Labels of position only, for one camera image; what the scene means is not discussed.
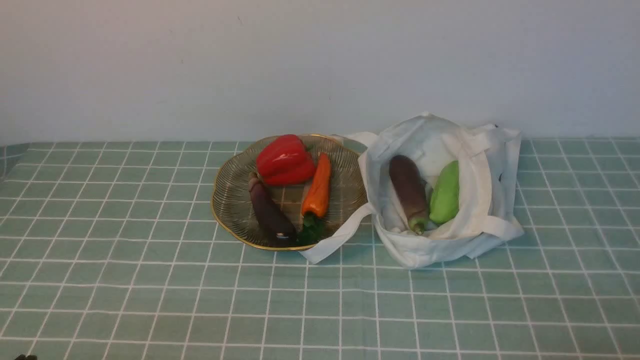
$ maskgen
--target dark object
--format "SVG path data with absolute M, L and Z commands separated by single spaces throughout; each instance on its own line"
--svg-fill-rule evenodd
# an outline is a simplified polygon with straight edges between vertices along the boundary
M 262 230 L 272 239 L 296 241 L 296 228 L 280 210 L 269 194 L 269 189 L 255 172 L 249 175 L 249 194 L 255 218 Z
M 409 228 L 422 235 L 429 222 L 429 204 L 420 170 L 410 158 L 396 155 L 389 163 L 389 177 L 402 204 Z

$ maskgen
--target gold rim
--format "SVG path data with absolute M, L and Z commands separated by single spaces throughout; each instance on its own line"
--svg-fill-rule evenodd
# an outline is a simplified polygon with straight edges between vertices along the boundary
M 342 150 L 344 150 L 346 152 L 350 152 L 350 153 L 354 154 L 356 157 L 360 156 L 359 153 L 357 153 L 356 151 L 351 150 L 348 147 L 342 145 L 341 143 L 336 141 L 336 139 L 334 139 L 334 138 L 332 138 L 330 136 L 320 135 L 320 134 L 304 134 L 304 135 L 301 135 L 301 136 L 316 136 L 316 137 L 319 137 L 319 138 L 324 138 L 324 139 L 330 140 L 335 145 L 338 145 L 340 148 L 342 148 Z M 224 224 L 224 222 L 220 220 L 218 214 L 216 213 L 216 209 L 214 207 L 214 195 L 216 193 L 216 188 L 218 186 L 218 174 L 220 173 L 220 169 L 224 168 L 228 163 L 230 163 L 232 160 L 234 160 L 238 156 L 243 155 L 247 150 L 251 149 L 256 143 L 259 143 L 259 142 L 261 142 L 263 140 L 266 140 L 266 139 L 269 139 L 269 138 L 275 138 L 275 136 L 268 136 L 266 138 L 262 138 L 260 140 L 257 140 L 256 142 L 251 144 L 251 146 L 249 146 L 245 150 L 243 150 L 241 153 L 234 154 L 231 158 L 229 158 L 227 161 L 225 161 L 224 164 L 222 164 L 222 166 L 220 168 L 218 168 L 218 173 L 216 174 L 216 179 L 213 182 L 213 192 L 211 194 L 211 201 L 209 202 L 210 207 L 211 207 L 211 213 L 213 214 L 214 219 L 218 223 L 218 226 L 222 226 L 222 228 L 224 228 L 231 235 L 233 235 L 233 237 L 235 237 L 236 239 L 240 240 L 241 242 L 243 242 L 243 243 L 245 243 L 247 245 L 250 245 L 252 247 L 255 247 L 257 249 L 270 250 L 270 251 L 304 251 L 304 250 L 311 249 L 312 247 L 316 246 L 317 243 L 311 244 L 311 245 L 298 246 L 298 247 L 267 247 L 267 246 L 258 245 L 256 243 L 252 243 L 250 241 L 245 240 L 244 238 L 242 238 L 241 236 L 236 234 L 235 231 L 231 230 L 228 226 L 226 226 Z

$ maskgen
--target green checkered tablecloth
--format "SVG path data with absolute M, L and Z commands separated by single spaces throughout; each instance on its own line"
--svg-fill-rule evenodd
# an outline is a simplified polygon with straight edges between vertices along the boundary
M 32 143 L 0 183 L 0 359 L 640 359 L 638 138 L 524 141 L 525 236 L 411 272 L 368 222 L 316 266 L 235 240 L 209 201 L 247 145 Z

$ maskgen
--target white wall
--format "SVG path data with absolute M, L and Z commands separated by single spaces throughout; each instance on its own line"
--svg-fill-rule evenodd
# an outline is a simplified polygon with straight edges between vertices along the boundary
M 638 0 L 0 1 L 0 144 L 640 134 Z

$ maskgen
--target green vegetable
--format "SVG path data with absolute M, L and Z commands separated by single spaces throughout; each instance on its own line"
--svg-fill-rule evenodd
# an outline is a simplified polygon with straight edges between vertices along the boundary
M 458 214 L 458 196 L 460 194 L 460 172 L 458 161 L 452 161 L 440 172 L 440 177 L 431 195 L 431 215 L 436 224 L 444 224 Z
M 324 234 L 324 222 L 313 213 L 302 217 L 302 230 L 298 233 L 298 242 L 302 245 L 317 243 Z

